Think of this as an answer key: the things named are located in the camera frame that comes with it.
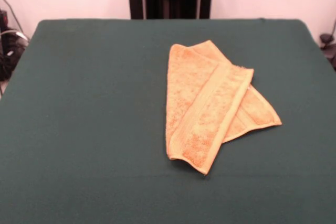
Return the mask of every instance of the green tablecloth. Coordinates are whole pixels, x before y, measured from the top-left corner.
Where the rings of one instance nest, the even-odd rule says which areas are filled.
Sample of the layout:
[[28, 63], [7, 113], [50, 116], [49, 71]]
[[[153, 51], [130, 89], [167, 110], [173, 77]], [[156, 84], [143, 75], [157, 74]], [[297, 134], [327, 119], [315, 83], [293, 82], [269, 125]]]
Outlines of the green tablecloth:
[[[165, 153], [170, 46], [212, 40], [283, 126]], [[43, 21], [0, 102], [0, 223], [336, 223], [336, 75], [297, 20]]]

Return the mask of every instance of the orange towel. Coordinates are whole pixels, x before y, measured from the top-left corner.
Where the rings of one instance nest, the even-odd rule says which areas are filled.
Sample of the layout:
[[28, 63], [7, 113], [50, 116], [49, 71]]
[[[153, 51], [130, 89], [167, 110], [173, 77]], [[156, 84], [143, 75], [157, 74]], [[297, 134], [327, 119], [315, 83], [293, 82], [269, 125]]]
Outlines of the orange towel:
[[253, 69], [233, 65], [211, 42], [173, 45], [167, 75], [166, 151], [207, 174], [222, 143], [281, 120], [250, 85]]

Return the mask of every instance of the cable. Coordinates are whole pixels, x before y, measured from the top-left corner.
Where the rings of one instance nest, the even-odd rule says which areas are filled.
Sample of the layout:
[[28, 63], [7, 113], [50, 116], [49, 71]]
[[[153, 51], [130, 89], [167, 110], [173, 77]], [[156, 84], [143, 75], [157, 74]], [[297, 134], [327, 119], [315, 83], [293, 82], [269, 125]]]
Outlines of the cable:
[[3, 31], [2, 33], [0, 33], [0, 36], [2, 36], [4, 34], [11, 34], [11, 33], [16, 34], [20, 38], [29, 42], [29, 38], [26, 35], [24, 35], [23, 33], [21, 33], [19, 30], [13, 30], [13, 29], [12, 30], [6, 30], [6, 31]]
[[331, 35], [333, 35], [335, 33], [335, 29], [336, 29], [336, 20], [335, 20], [334, 28], [332, 29]]
[[8, 5], [10, 11], [11, 11], [12, 14], [13, 14], [13, 17], [14, 17], [15, 21], [17, 22], [17, 25], [19, 26], [21, 32], [23, 32], [22, 26], [21, 26], [19, 20], [17, 19], [16, 15], [15, 15], [13, 9], [12, 9], [12, 6], [9, 4], [9, 2], [8, 2], [7, 0], [3, 0], [3, 1], [6, 3], [6, 5]]

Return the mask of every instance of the green felt surface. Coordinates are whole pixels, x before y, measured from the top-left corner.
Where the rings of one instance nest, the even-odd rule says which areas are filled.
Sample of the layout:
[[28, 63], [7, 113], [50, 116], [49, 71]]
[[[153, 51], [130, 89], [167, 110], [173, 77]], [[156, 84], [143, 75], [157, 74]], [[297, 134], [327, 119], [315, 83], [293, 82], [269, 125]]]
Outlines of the green felt surface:
[[[170, 46], [212, 40], [283, 126], [165, 153]], [[336, 223], [336, 75], [297, 20], [43, 21], [0, 101], [0, 223]]]

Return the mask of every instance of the terry cloth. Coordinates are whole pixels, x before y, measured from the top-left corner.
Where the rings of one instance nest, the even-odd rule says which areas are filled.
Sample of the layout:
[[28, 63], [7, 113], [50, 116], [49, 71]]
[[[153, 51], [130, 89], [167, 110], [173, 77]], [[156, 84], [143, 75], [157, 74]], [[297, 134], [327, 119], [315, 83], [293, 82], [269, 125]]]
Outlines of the terry cloth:
[[166, 151], [207, 174], [220, 145], [281, 120], [250, 84], [253, 69], [233, 65], [211, 42], [173, 45], [167, 74]]

